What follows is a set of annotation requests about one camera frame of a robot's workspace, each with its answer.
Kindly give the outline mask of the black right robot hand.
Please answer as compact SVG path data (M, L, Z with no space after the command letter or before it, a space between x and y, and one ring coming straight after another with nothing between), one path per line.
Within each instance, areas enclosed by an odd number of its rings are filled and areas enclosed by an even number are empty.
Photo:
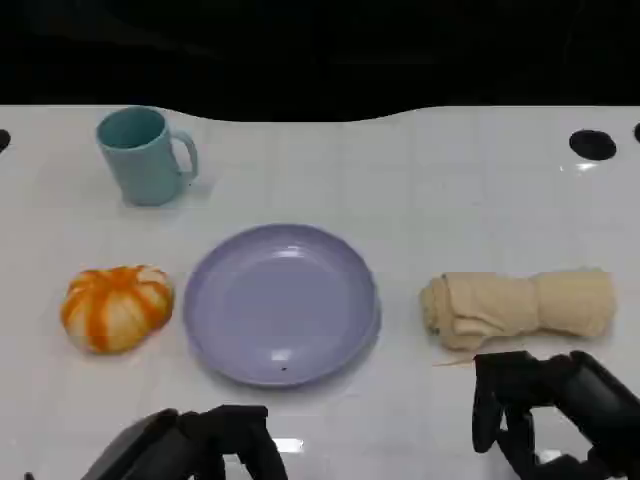
M539 360L526 351L479 354L472 443L484 454L498 446L521 479L636 479L639 399L586 352ZM535 451L532 409L554 407L591 448L579 461L562 454L545 462Z

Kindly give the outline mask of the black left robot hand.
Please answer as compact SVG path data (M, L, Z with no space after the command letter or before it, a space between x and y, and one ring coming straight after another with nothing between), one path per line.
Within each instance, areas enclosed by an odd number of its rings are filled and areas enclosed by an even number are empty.
M268 409L221 405L209 411L165 409L119 433L83 475L85 479L224 479L235 455L253 479L287 480L269 434Z

